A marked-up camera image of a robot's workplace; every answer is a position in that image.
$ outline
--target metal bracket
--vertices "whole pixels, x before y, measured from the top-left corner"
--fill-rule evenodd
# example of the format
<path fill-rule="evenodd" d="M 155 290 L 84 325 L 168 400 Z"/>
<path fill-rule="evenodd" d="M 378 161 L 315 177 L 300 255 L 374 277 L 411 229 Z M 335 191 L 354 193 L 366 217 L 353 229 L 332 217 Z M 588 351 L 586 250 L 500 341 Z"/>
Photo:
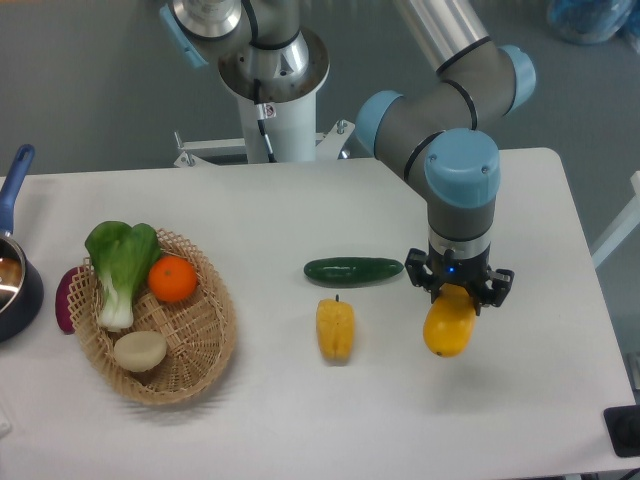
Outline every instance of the metal bracket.
<path fill-rule="evenodd" d="M 339 120 L 329 133 L 316 134 L 316 160 L 336 160 L 349 157 L 349 152 L 344 145 L 355 130 L 355 125 L 347 120 Z M 231 138 L 225 140 L 206 140 L 200 142 L 182 142 L 180 134 L 173 132 L 176 139 L 176 147 L 180 156 L 173 163 L 177 167 L 196 167 L 201 165 L 214 165 L 202 159 L 243 156 L 247 149 L 243 138 Z"/>

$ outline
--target black object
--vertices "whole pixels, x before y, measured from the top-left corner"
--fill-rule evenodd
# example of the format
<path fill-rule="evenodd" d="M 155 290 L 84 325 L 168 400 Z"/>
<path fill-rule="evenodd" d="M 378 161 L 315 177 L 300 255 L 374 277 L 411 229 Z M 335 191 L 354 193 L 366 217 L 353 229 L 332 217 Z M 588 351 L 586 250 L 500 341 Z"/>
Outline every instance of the black object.
<path fill-rule="evenodd" d="M 442 285 L 458 285 L 469 293 L 476 315 L 480 315 L 482 306 L 502 305 L 511 291 L 515 276 L 511 270 L 491 270 L 488 260 L 488 247 L 476 257 L 455 260 L 452 250 L 440 255 L 429 245 L 429 255 L 417 248 L 409 250 L 404 266 L 413 286 L 422 287 L 431 293 L 431 303 L 440 295 Z"/>
<path fill-rule="evenodd" d="M 10 238 L 13 233 L 13 206 L 29 169 L 35 150 L 31 145 L 18 149 L 11 169 L 0 190 L 0 259 L 17 268 L 19 283 L 0 281 L 0 342 L 24 330 L 42 306 L 44 289 L 38 271 L 29 263 L 18 243 Z M 8 270 L 3 273 L 9 276 Z"/>
<path fill-rule="evenodd" d="M 607 408 L 604 419 L 616 455 L 640 456 L 640 406 Z"/>

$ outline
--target bok choy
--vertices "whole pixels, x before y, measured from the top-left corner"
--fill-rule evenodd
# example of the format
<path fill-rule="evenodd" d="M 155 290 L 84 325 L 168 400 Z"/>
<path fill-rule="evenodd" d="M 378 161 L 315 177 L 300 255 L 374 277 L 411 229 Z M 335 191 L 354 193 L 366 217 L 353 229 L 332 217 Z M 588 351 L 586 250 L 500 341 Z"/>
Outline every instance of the bok choy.
<path fill-rule="evenodd" d="M 104 293 L 98 324 L 110 331 L 133 325 L 133 299 L 162 251 L 156 231 L 145 223 L 98 225 L 85 243 Z"/>

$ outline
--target blue pot handle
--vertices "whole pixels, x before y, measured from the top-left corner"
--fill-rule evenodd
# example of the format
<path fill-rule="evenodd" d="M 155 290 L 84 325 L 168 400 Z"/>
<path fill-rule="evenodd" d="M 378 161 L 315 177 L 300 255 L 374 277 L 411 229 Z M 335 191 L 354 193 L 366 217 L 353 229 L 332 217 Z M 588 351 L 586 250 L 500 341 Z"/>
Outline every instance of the blue pot handle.
<path fill-rule="evenodd" d="M 22 145 L 11 164 L 2 190 L 0 190 L 0 233 L 13 233 L 13 207 L 35 153 L 36 150 L 32 145 Z"/>

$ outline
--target green vegetable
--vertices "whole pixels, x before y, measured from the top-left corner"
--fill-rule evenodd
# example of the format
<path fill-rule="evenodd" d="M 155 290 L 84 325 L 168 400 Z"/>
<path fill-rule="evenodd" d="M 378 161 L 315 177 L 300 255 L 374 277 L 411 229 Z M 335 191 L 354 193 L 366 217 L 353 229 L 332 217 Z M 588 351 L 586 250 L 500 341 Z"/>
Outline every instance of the green vegetable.
<path fill-rule="evenodd" d="M 325 287 L 360 287 L 394 277 L 403 268 L 390 258 L 333 257 L 307 263 L 304 274 Z"/>
<path fill-rule="evenodd" d="M 104 292 L 99 325 L 111 331 L 129 328 L 133 297 L 162 254 L 156 231 L 145 223 L 130 227 L 107 221 L 93 229 L 84 245 Z"/>

